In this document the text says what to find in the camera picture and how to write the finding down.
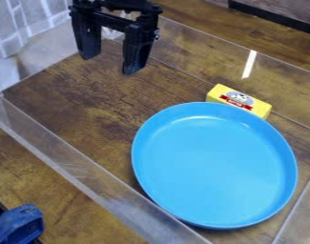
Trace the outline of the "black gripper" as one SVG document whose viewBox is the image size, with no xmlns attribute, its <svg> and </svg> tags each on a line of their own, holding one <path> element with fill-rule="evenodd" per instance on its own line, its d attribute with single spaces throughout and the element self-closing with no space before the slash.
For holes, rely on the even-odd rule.
<svg viewBox="0 0 310 244">
<path fill-rule="evenodd" d="M 100 27 L 126 31 L 123 74 L 140 71 L 159 37 L 163 8 L 150 0 L 72 0 L 71 26 L 77 52 L 84 60 L 100 54 Z"/>
</svg>

